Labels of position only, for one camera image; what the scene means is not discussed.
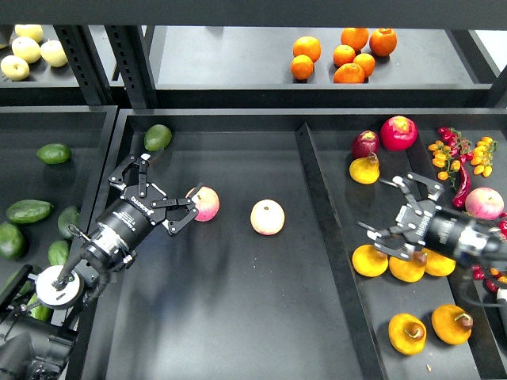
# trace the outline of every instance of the black surface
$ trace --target black surface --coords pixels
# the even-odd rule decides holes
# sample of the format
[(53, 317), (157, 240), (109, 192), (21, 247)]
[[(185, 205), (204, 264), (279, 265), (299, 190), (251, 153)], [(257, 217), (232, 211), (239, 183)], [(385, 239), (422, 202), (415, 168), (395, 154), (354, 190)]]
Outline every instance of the black surface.
[[(2, 258), (1, 284), (24, 264), (49, 266), (48, 248), (62, 239), (56, 222), (66, 207), (81, 209), (79, 225), (87, 230), (115, 115), (115, 107), (0, 108), (2, 222), (7, 221), (6, 209), (18, 200), (46, 200), (54, 206), (46, 219), (19, 226), (29, 248), (19, 259)], [(67, 144), (70, 161), (44, 164), (36, 152), (47, 143)]]
[(27, 0), (6, 3), (0, 24), (75, 25), (240, 25), (348, 26), (392, 25), (394, 28), (491, 29), (505, 28), (503, 0), (432, 0), (372, 3), (369, 0), (333, 2), (277, 2), (268, 0), (221, 2), (133, 0), (72, 2)]
[[(166, 124), (175, 131), (174, 141), (152, 168), (152, 180), (159, 179), (169, 194), (186, 192), (203, 181), (216, 188), (222, 205), (216, 219), (195, 222), (171, 240), (163, 229), (155, 230), (139, 247), (135, 265), (119, 283), (106, 288), (83, 378), (101, 378), (106, 372), (111, 379), (156, 378), (163, 371), (174, 378), (360, 378), (353, 346), (343, 341), (349, 339), (344, 334), (348, 327), (329, 261), (324, 264), (324, 243), (318, 228), (312, 230), (316, 218), (308, 209), (312, 207), (294, 156), (293, 131), (304, 122), (314, 131), (351, 253), (369, 242), (357, 220), (390, 225), (405, 203), (397, 189), (359, 185), (348, 174), (353, 137), (364, 129), (378, 130), (396, 114), (413, 117), (422, 131), (455, 124), (492, 131), (494, 137), (502, 133), (507, 117), (505, 110), (485, 109), (121, 112), (116, 132), (123, 132), (123, 139), (118, 141), (117, 135), (112, 145), (119, 159), (131, 146), (140, 152), (143, 132), (152, 124)], [(383, 177), (412, 169), (411, 154), (381, 150)], [(501, 165), (504, 158), (498, 157)], [(101, 203), (107, 194), (103, 185)], [(282, 233), (266, 240), (251, 230), (249, 199), (270, 194), (291, 202), (280, 201), (287, 224)], [(486, 350), (482, 355), (498, 355), (495, 344), (480, 344), (490, 336), (481, 330), (488, 326), (475, 328), (471, 341), (479, 344), (460, 346), (444, 344), (431, 328), (434, 308), (454, 303), (447, 279), (425, 275), (408, 284), (388, 272), (356, 279), (388, 378), (492, 378), (495, 369), (487, 367), (491, 363), (475, 362), (480, 349)], [(419, 355), (401, 355), (388, 340), (387, 323), (401, 312), (416, 315), (428, 328), (425, 350)], [(493, 316), (492, 329), (498, 326), (494, 318), (499, 316)], [(503, 329), (494, 334), (501, 337), (497, 342), (505, 342)], [(268, 346), (274, 351), (266, 351)], [(498, 351), (505, 360), (505, 349), (500, 346)], [(311, 355), (296, 354), (303, 352)], [(356, 365), (343, 367), (342, 360)]]

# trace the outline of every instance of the black tray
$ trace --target black tray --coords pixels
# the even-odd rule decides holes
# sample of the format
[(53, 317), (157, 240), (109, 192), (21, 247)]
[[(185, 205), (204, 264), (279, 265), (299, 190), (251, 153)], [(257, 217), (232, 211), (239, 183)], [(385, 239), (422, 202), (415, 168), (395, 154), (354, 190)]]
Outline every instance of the black tray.
[[(97, 189), (112, 135), (116, 107), (4, 107), (0, 108), (0, 212), (23, 199), (51, 202), (49, 217), (20, 225), (29, 250), (16, 260), (2, 259), (0, 284), (24, 264), (47, 268), (49, 245), (62, 239), (57, 219), (68, 206), (81, 209), (79, 227), (88, 230)], [(46, 165), (37, 150), (48, 143), (65, 143), (70, 161)]]
[[(478, 52), (480, 40), (461, 52), (449, 32), (424, 29), (396, 29), (398, 46), (389, 57), (376, 58), (367, 83), (334, 84), (333, 51), (342, 30), (157, 26), (150, 58), (161, 106), (195, 108), (202, 101), (204, 108), (463, 107), (490, 87), (471, 70), (470, 62), (489, 58), (486, 49)], [(315, 36), (322, 45), (307, 82), (296, 81), (290, 71), (292, 45), (301, 36)], [(362, 52), (371, 50), (366, 45)]]
[[(413, 118), (422, 136), (441, 124), (469, 125), (494, 131), (505, 145), (507, 113), (502, 110), (120, 112), (106, 171), (127, 153), (143, 151), (143, 133), (151, 125), (166, 124), (174, 131), (173, 142), (151, 168), (150, 181), (174, 197), (203, 181), (217, 190), (221, 208), (213, 221), (194, 222), (172, 239), (158, 227), (139, 246), (136, 263), (101, 297), (93, 330), (82, 332), (90, 334), (93, 349), (84, 363), (73, 358), (69, 371), (83, 365), (82, 378), (107, 373), (111, 379), (162, 374), (193, 379), (371, 378), (364, 368), (378, 365), (383, 372), (376, 374), (379, 378), (507, 378), (503, 348), (497, 346), (502, 341), (495, 339), (503, 331), (492, 332), (483, 312), (466, 344), (448, 346), (433, 332), (431, 311), (455, 301), (448, 279), (425, 275), (406, 284), (389, 273), (365, 279), (348, 267), (353, 278), (349, 288), (334, 286), (339, 281), (333, 274), (344, 269), (330, 264), (322, 234), (339, 232), (343, 254), (349, 257), (358, 245), (370, 242), (357, 220), (389, 226), (405, 203), (394, 188), (358, 185), (348, 175), (353, 137), (364, 129), (378, 130), (396, 114)], [(307, 181), (319, 173), (305, 177), (294, 133), (304, 123), (336, 203), (341, 226), (336, 233), (318, 227)], [(501, 162), (504, 154), (499, 150), (495, 159)], [(383, 177), (411, 169), (433, 173), (422, 139), (407, 152), (381, 150), (379, 156)], [(492, 187), (502, 179), (501, 169), (494, 174)], [(94, 214), (118, 196), (104, 184)], [(253, 204), (263, 198), (279, 200), (287, 215), (286, 226), (274, 237), (257, 235), (248, 220)], [(357, 319), (368, 320), (365, 328), (371, 328), (378, 363), (360, 361), (363, 353), (353, 343), (360, 334), (350, 336), (357, 324), (347, 319), (347, 302), (350, 307), (355, 303), (342, 297), (348, 292), (355, 292), (363, 306)], [(428, 327), (419, 355), (401, 355), (389, 343), (387, 323), (401, 312), (419, 316)], [(484, 355), (493, 361), (483, 362)]]

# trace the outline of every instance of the shelf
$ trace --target shelf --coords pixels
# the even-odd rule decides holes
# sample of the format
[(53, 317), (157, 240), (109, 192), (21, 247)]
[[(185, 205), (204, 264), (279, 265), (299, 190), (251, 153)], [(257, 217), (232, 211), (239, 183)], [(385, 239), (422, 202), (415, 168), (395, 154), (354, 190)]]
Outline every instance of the shelf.
[[(82, 357), (71, 358), (69, 371), (82, 365), (83, 378), (106, 372), (110, 378), (139, 379), (162, 374), (221, 380), (365, 378), (364, 353), (351, 340), (371, 333), (385, 378), (507, 378), (505, 348), (497, 345), (505, 338), (495, 339), (503, 331), (492, 332), (497, 326), (483, 311), (473, 311), (477, 325), (466, 344), (448, 346), (434, 334), (429, 315), (443, 303), (454, 303), (452, 281), (425, 275), (408, 284), (388, 272), (367, 279), (352, 268), (335, 268), (328, 257), (295, 131), (304, 123), (311, 130), (341, 227), (326, 232), (338, 234), (342, 254), (350, 257), (357, 246), (371, 242), (357, 220), (389, 226), (405, 203), (394, 188), (359, 185), (348, 175), (353, 137), (364, 129), (378, 131), (396, 114), (416, 121), (424, 139), (447, 124), (507, 143), (505, 110), (121, 111), (106, 172), (129, 152), (143, 152), (143, 134), (151, 125), (165, 124), (173, 141), (148, 172), (150, 181), (171, 197), (203, 181), (218, 192), (221, 207), (211, 222), (191, 223), (171, 239), (157, 227), (138, 247), (135, 265), (101, 297), (93, 330), (82, 332), (90, 335), (93, 350), (84, 363)], [(383, 177), (410, 170), (434, 176), (423, 139), (408, 151), (382, 149), (379, 157)], [(496, 159), (503, 162), (507, 156), (498, 151)], [(503, 177), (500, 169), (488, 183), (495, 187)], [(95, 214), (118, 196), (104, 184)], [(279, 201), (286, 214), (284, 228), (272, 237), (255, 233), (248, 218), (253, 204), (264, 198)], [(335, 287), (337, 270), (352, 271), (349, 289)], [(357, 332), (347, 322), (351, 304), (343, 298), (345, 291), (360, 298), (371, 331)], [(403, 356), (389, 342), (387, 323), (401, 312), (418, 316), (428, 327), (419, 355)], [(482, 362), (484, 356), (497, 360)]]
[[(88, 230), (115, 116), (116, 107), (112, 106), (0, 108), (2, 219), (18, 200), (46, 200), (54, 206), (47, 218), (19, 226), (29, 250), (16, 260), (2, 258), (1, 286), (24, 264), (43, 270), (49, 266), (48, 248), (62, 239), (56, 222), (66, 207), (80, 208), (79, 227)], [(36, 152), (48, 143), (68, 145), (70, 161), (44, 164)]]
[[(398, 46), (377, 57), (361, 85), (333, 83), (333, 51), (342, 28), (158, 26), (151, 66), (162, 107), (463, 107), (491, 83), (470, 69), (444, 30), (397, 29)], [(321, 41), (322, 56), (302, 83), (290, 71), (301, 36)], [(363, 52), (371, 52), (367, 45)]]
[(390, 25), (392, 28), (505, 29), (507, 5), (503, 0), (432, 0), (372, 3), (369, 0), (333, 2), (302, 0), (273, 3), (268, 0), (223, 0), (220, 3), (147, 0), (138, 2), (66, 2), (44, 0), (40, 6), (22, 0), (5, 4), (0, 24), (51, 25), (208, 25), (334, 27)]

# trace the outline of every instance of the black shelf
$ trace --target black shelf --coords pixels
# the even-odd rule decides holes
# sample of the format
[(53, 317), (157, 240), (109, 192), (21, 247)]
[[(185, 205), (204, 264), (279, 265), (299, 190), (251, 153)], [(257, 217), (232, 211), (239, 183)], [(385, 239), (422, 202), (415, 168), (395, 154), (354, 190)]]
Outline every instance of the black shelf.
[(0, 24), (51, 25), (207, 25), (336, 27), (390, 25), (417, 29), (505, 29), (507, 4), (502, 0), (431, 0), (372, 3), (369, 0), (333, 2), (303, 0), (224, 0), (220, 3), (147, 0), (142, 9), (134, 0), (57, 2), (39, 6), (23, 0), (2, 8)]

